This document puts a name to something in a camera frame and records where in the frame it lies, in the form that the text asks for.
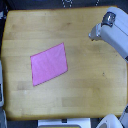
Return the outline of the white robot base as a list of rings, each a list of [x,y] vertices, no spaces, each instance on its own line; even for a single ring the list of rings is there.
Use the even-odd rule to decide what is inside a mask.
[[[128,128],[128,104],[120,118],[109,114],[100,121],[96,128]]]

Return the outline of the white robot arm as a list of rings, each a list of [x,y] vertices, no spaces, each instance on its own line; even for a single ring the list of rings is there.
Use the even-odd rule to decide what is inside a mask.
[[[89,38],[107,42],[128,63],[128,35],[116,25],[116,21],[116,15],[113,12],[107,12],[102,22],[92,28]]]

